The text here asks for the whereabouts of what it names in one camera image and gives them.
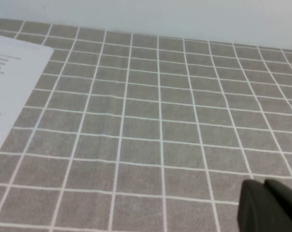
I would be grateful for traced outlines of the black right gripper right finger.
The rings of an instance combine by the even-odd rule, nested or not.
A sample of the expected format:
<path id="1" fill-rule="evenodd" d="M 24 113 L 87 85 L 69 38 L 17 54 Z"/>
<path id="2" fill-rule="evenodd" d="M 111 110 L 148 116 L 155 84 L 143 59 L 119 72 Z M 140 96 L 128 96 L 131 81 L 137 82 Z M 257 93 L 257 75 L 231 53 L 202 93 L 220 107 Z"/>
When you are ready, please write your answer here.
<path id="1" fill-rule="evenodd" d="M 266 179 L 264 186 L 271 192 L 285 215 L 292 221 L 292 189 L 275 179 Z"/>

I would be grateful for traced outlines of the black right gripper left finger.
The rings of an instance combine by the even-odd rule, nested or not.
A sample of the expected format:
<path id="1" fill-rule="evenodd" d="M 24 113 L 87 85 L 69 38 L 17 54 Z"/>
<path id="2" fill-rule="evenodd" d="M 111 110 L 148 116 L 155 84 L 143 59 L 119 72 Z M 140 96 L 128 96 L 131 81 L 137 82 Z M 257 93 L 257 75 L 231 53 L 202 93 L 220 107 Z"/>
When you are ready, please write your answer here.
<path id="1" fill-rule="evenodd" d="M 286 232 L 290 219 L 275 197 L 258 181 L 245 180 L 237 212 L 241 232 Z"/>

